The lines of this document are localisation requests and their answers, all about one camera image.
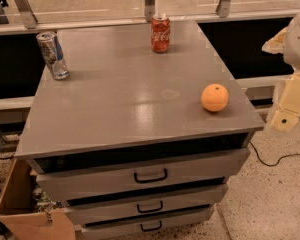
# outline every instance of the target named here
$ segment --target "can top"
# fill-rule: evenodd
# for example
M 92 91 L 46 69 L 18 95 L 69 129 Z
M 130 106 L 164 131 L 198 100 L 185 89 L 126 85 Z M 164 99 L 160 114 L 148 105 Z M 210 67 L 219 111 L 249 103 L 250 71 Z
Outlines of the can top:
M 153 19 L 155 20 L 167 20 L 169 19 L 166 13 L 156 13 L 153 15 Z
M 39 40 L 39 41 L 48 41 L 48 40 L 55 38 L 56 35 L 57 34 L 53 31 L 46 31 L 46 32 L 42 32 L 42 33 L 38 34 L 36 37 L 37 37 L 37 40 Z

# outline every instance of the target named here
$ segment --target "black handle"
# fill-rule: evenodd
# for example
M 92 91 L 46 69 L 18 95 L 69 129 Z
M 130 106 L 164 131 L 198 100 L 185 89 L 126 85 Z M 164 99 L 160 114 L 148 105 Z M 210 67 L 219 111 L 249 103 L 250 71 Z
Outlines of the black handle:
M 161 222 L 161 220 L 160 220 L 160 221 L 159 221 L 159 226 L 156 227 L 156 228 L 144 229 L 142 224 L 140 225 L 140 227 L 141 227 L 141 230 L 142 230 L 143 232 L 154 231 L 154 230 L 158 230 L 158 229 L 162 228 L 162 222 Z
M 165 180 L 166 178 L 168 178 L 168 171 L 167 169 L 163 169 L 164 172 L 164 176 L 161 178 L 157 178 L 157 179 L 152 179 L 152 180 L 139 180 L 138 179 L 138 174 L 134 173 L 134 180 L 135 182 L 139 183 L 139 184 L 145 184 L 145 183 L 152 183 L 152 182 L 158 182 L 158 181 L 162 181 Z
M 158 212 L 158 211 L 160 211 L 160 210 L 162 210 L 162 208 L 163 208 L 163 203 L 162 203 L 162 201 L 160 201 L 160 207 L 159 208 L 155 208 L 155 209 L 152 209 L 152 210 L 144 210 L 144 211 L 142 211 L 141 209 L 140 209 L 140 205 L 138 204 L 137 205 L 137 209 L 138 209 L 138 212 L 139 213 L 148 213 L 148 212 Z

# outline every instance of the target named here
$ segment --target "table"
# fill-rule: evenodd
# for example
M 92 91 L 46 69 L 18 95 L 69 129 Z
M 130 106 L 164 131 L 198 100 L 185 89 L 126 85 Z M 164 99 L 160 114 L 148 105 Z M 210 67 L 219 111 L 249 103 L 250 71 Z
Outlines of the table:
M 70 77 L 45 69 L 15 154 L 86 239 L 207 220 L 264 123 L 197 23 L 171 23 L 167 53 L 150 24 L 58 32 Z M 211 83 L 227 107 L 200 103 Z

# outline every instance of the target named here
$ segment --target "orange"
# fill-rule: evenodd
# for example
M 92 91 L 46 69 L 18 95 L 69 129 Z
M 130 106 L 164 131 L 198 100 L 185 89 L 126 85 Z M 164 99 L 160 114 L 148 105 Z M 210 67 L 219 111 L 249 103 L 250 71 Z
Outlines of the orange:
M 224 109 L 228 104 L 228 100 L 228 90 L 221 84 L 208 85 L 201 95 L 202 106 L 211 112 Z

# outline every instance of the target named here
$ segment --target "gray drawer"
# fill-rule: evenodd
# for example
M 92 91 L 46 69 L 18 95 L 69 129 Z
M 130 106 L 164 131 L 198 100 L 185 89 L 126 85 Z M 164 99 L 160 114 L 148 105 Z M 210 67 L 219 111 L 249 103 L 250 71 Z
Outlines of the gray drawer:
M 67 208 L 65 213 L 75 225 L 108 221 L 213 204 L 220 202 L 227 190 L 226 184 L 183 189 L 150 196 L 74 206 Z
M 51 199 L 64 201 L 227 177 L 237 174 L 248 156 L 242 148 L 43 174 L 37 182 Z
M 98 225 L 82 229 L 85 240 L 98 240 L 115 236 L 154 231 L 162 228 L 192 224 L 209 220 L 213 208 L 181 211 L 161 216 L 127 220 L 109 225 Z

